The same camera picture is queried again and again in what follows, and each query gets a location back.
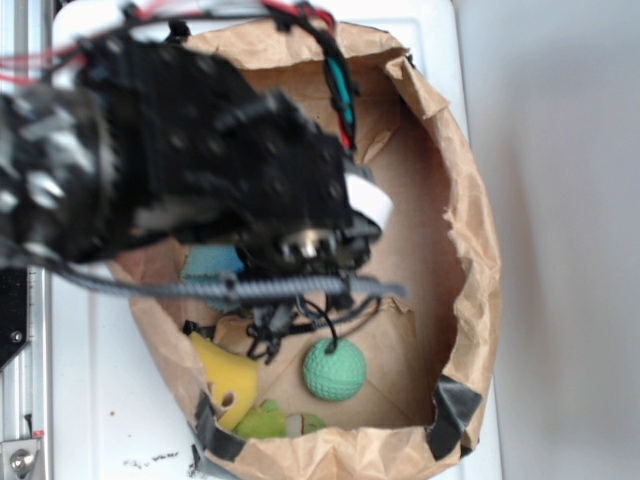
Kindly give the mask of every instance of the brown paper bag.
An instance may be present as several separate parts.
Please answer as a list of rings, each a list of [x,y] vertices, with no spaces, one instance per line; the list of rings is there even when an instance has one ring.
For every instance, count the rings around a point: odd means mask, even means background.
[[[373,170],[394,214],[365,272],[404,283],[409,297],[386,299],[376,317],[340,328],[367,359],[353,398],[327,403],[304,387],[307,349],[326,332],[287,337],[260,367],[258,403],[319,415],[328,428],[297,439],[241,440],[216,423],[203,367],[181,328],[218,322],[216,341],[246,352],[246,323],[200,301],[133,299],[131,308],[167,386],[207,449],[246,479],[417,479],[475,448],[500,319],[500,256],[492,214],[472,154],[447,101],[385,32],[349,24],[337,38],[360,85],[357,161]],[[336,132],[314,41],[294,29],[252,22],[192,37],[188,48],[217,53],[258,90],[283,88],[326,131]],[[186,248],[167,241],[122,255],[114,275],[176,282]]]

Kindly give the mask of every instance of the green golf ball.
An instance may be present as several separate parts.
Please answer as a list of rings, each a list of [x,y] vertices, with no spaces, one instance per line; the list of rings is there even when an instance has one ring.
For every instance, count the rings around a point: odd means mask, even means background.
[[[307,353],[302,367],[307,388],[316,397],[340,402],[353,397],[367,378],[367,363],[358,347],[339,339],[335,351],[327,353],[333,339],[320,340]]]

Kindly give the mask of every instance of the cable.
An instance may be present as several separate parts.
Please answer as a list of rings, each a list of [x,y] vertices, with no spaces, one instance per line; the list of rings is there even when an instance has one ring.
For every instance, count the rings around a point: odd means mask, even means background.
[[[367,318],[367,320],[369,320],[378,313],[378,309],[380,308],[381,303],[380,297],[381,296],[369,295],[356,308],[352,309],[345,315],[338,318],[330,319],[330,323],[326,322],[326,320],[329,318],[326,309],[319,307],[317,304],[311,302],[310,300],[307,300],[306,298],[297,297],[296,308],[303,316],[309,318],[311,322],[302,325],[292,325],[289,333],[291,335],[311,333],[327,326],[331,328],[332,326],[340,325],[341,323],[350,322],[359,317],[372,303],[376,302],[377,305],[373,313]],[[311,306],[311,308],[313,308],[315,312],[310,312],[309,306]],[[320,319],[324,319],[326,323],[320,322]]]
[[[235,275],[221,275],[221,281],[191,284],[132,284],[95,277],[78,272],[63,264],[52,267],[62,278],[87,290],[126,297],[202,298],[234,303],[272,303],[282,299],[295,299],[312,292],[343,295],[359,292],[372,297],[384,295],[404,296],[406,290],[399,284],[383,284],[373,279],[350,277],[343,279],[326,275],[283,279],[239,280]]]
[[[315,309],[316,314],[320,316],[320,318],[324,319],[325,324],[322,326],[328,326],[329,329],[331,330],[331,337],[333,338],[333,342],[331,342],[331,345],[329,345],[327,347],[327,349],[325,350],[325,353],[327,354],[331,354],[333,352],[336,351],[336,348],[338,348],[338,332],[336,331],[336,327],[335,327],[335,322],[333,322],[330,318],[329,315],[327,314],[327,311],[323,308],[320,308],[317,304],[313,303],[311,300],[307,300],[304,299],[304,304],[305,304],[305,310],[307,310],[307,306],[311,306],[313,309]],[[300,332],[296,332],[295,331],[295,326],[292,326],[289,329],[289,334],[295,334],[295,333],[308,333],[309,330],[307,331],[300,331]]]

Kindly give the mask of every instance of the white part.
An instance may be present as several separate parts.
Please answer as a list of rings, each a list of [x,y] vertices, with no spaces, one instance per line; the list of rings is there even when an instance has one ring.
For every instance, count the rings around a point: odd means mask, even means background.
[[[384,231],[393,211],[393,202],[389,195],[376,184],[355,173],[345,174],[344,179],[347,184],[351,208],[367,217]]]

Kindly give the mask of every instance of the bolt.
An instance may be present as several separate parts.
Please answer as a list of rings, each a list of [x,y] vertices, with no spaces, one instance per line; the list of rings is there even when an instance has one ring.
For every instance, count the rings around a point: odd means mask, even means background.
[[[110,38],[106,41],[105,45],[111,53],[115,53],[117,55],[122,52],[122,42],[116,38]]]
[[[216,71],[215,65],[209,57],[198,57],[196,59],[196,65],[198,65],[198,68],[208,75],[212,75]]]
[[[169,137],[169,143],[176,150],[184,150],[185,148],[187,148],[187,139],[180,132],[171,134],[171,136]]]
[[[33,453],[21,448],[11,455],[9,463],[19,478],[24,478],[33,469],[35,457]]]
[[[169,65],[176,63],[177,57],[173,48],[161,48],[158,53],[160,54],[160,58],[163,62]]]
[[[11,213],[18,205],[18,198],[8,190],[0,190],[0,212]]]
[[[214,155],[222,155],[225,152],[224,143],[219,138],[210,138],[207,140],[207,148]]]
[[[274,197],[283,197],[287,191],[285,183],[280,178],[274,178],[268,188]]]
[[[329,195],[334,200],[342,197],[342,187],[335,180],[329,184]]]
[[[11,341],[13,343],[20,343],[22,341],[23,335],[22,332],[16,330],[11,334]]]

